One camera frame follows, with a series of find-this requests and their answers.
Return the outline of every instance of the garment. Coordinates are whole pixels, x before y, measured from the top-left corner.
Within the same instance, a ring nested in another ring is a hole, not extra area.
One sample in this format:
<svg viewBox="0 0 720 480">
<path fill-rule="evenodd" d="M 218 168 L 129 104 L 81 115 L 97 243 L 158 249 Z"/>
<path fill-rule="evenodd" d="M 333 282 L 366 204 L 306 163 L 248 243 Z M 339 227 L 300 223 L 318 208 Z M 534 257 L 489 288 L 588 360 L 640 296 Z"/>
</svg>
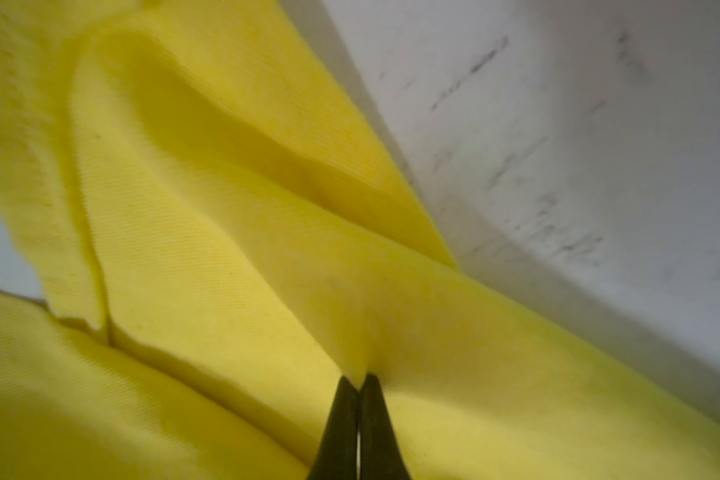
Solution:
<svg viewBox="0 0 720 480">
<path fill-rule="evenodd" d="M 0 0 L 0 478 L 304 478 L 336 381 L 413 478 L 720 478 L 720 426 L 462 274 L 274 2 Z"/>
</svg>

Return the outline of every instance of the white surface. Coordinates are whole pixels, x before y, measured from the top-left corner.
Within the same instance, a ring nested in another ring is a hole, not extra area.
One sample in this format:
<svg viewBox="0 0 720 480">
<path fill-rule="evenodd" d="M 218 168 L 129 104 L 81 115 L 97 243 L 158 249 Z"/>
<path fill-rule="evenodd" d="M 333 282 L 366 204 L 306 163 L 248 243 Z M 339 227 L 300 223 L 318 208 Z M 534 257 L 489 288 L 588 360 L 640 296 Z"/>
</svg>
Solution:
<svg viewBox="0 0 720 480">
<path fill-rule="evenodd" d="M 283 3 L 469 274 L 720 420 L 720 0 Z"/>
</svg>

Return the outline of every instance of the yellow fabric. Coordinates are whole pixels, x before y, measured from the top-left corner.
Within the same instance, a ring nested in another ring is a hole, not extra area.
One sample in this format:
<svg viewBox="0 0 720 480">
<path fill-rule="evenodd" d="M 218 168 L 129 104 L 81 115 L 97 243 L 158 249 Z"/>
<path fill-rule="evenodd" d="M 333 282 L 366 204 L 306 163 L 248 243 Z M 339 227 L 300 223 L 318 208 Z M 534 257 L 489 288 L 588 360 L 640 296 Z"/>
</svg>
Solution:
<svg viewBox="0 0 720 480">
<path fill-rule="evenodd" d="M 0 478 L 304 478 L 368 371 L 415 478 L 720 478 L 458 270 L 274 2 L 0 0 L 0 213 L 49 311 L 0 294 Z"/>
</svg>

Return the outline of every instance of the ribbed fabric texture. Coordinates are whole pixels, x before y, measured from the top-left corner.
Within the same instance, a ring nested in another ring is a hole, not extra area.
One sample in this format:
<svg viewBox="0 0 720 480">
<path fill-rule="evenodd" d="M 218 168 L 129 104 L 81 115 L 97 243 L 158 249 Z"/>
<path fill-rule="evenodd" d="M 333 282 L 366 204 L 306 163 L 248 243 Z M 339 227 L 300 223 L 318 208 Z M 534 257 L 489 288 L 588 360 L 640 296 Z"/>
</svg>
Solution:
<svg viewBox="0 0 720 480">
<path fill-rule="evenodd" d="M 481 286 L 274 2 L 0 0 L 0 478 L 720 478 L 720 426 Z"/>
</svg>

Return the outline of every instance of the yellow shirt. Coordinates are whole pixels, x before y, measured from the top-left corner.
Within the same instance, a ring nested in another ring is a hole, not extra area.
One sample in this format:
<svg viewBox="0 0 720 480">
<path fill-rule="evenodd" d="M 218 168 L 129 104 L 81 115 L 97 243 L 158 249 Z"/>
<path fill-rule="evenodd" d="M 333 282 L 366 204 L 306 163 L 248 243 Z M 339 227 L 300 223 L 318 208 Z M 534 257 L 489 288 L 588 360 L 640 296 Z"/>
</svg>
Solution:
<svg viewBox="0 0 720 480">
<path fill-rule="evenodd" d="M 304 478 L 336 381 L 414 478 L 720 478 L 720 426 L 470 280 L 279 6 L 0 0 L 0 478 Z"/>
</svg>

